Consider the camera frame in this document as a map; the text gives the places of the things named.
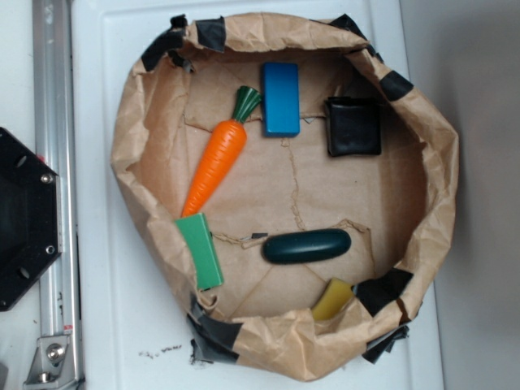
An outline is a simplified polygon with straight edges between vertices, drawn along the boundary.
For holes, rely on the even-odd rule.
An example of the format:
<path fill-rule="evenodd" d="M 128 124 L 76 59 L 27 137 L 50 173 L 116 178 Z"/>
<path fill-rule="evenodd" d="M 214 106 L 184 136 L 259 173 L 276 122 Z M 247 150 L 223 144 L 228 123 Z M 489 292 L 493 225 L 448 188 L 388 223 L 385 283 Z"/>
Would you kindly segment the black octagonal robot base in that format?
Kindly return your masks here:
<path fill-rule="evenodd" d="M 11 310 L 60 255 L 58 176 L 1 129 L 1 311 Z"/>

